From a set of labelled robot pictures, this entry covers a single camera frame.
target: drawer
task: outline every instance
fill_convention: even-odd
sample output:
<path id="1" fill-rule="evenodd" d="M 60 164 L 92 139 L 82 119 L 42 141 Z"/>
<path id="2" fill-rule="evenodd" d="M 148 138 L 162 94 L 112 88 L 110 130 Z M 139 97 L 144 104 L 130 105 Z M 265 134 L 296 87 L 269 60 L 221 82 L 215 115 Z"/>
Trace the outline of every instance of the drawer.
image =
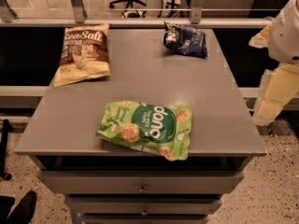
<path id="1" fill-rule="evenodd" d="M 223 194 L 243 179 L 242 172 L 83 172 L 44 171 L 39 179 L 63 194 Z"/>
<path id="2" fill-rule="evenodd" d="M 205 216 L 110 216 L 110 215 L 83 215 L 82 219 L 86 222 L 98 224 L 207 224 L 208 218 Z"/>
<path id="3" fill-rule="evenodd" d="M 66 204 L 78 213 L 96 214 L 181 214 L 208 215 L 213 214 L 221 206 L 221 200 L 199 199 L 195 197 L 80 197 L 66 198 Z"/>

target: workbench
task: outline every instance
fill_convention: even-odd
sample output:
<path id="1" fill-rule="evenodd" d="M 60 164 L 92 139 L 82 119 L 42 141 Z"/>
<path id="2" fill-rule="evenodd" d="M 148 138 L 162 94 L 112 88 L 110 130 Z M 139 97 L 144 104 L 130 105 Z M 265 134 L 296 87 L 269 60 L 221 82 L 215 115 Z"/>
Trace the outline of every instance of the workbench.
<path id="1" fill-rule="evenodd" d="M 212 30 L 207 59 L 177 55 L 162 29 L 111 29 L 112 76 L 46 90 L 15 152 L 40 167 L 40 180 L 62 193 L 85 222 L 199 224 L 265 155 Z M 113 145 L 95 136 L 107 103 L 132 100 L 192 107 L 186 161 Z"/>

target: terrazzo floor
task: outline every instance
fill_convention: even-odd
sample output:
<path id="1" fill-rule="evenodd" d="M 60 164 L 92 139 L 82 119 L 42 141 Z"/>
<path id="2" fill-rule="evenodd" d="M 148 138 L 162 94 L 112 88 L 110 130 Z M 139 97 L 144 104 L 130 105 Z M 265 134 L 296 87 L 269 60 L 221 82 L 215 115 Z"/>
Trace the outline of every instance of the terrazzo floor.
<path id="1" fill-rule="evenodd" d="M 29 117 L 0 119 L 9 119 L 15 128 L 7 144 L 6 170 L 12 179 L 0 179 L 0 195 L 14 197 L 16 205 L 34 190 L 37 205 L 32 224 L 71 224 L 64 196 L 51 193 L 37 179 L 38 168 L 29 157 L 13 152 Z M 209 216 L 208 224 L 299 224 L 299 138 L 284 118 L 278 118 L 272 129 L 273 136 L 260 129 L 267 155 L 250 162 L 244 180 L 222 197 L 223 205 Z"/>

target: brown snack bag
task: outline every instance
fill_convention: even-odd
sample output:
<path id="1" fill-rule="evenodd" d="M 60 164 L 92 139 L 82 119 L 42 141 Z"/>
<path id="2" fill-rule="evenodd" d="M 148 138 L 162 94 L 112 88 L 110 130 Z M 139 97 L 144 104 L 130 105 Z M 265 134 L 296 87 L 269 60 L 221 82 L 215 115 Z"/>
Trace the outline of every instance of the brown snack bag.
<path id="1" fill-rule="evenodd" d="M 111 75 L 107 50 L 108 29 L 108 24 L 65 28 L 54 87 Z"/>

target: chip bag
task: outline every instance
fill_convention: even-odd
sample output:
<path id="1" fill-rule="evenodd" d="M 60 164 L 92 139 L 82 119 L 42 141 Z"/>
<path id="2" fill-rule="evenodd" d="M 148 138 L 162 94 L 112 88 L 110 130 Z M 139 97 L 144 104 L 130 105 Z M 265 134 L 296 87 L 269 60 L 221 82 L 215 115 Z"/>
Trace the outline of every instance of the chip bag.
<path id="1" fill-rule="evenodd" d="M 108 29 L 108 24 L 65 28 L 54 87 L 111 75 L 107 51 Z"/>
<path id="2" fill-rule="evenodd" d="M 206 34 L 200 29 L 191 26 L 165 23 L 163 44 L 175 53 L 206 58 Z"/>
<path id="3" fill-rule="evenodd" d="M 169 161 L 188 158 L 192 110 L 133 101 L 107 104 L 96 135 L 117 145 L 160 153 Z"/>

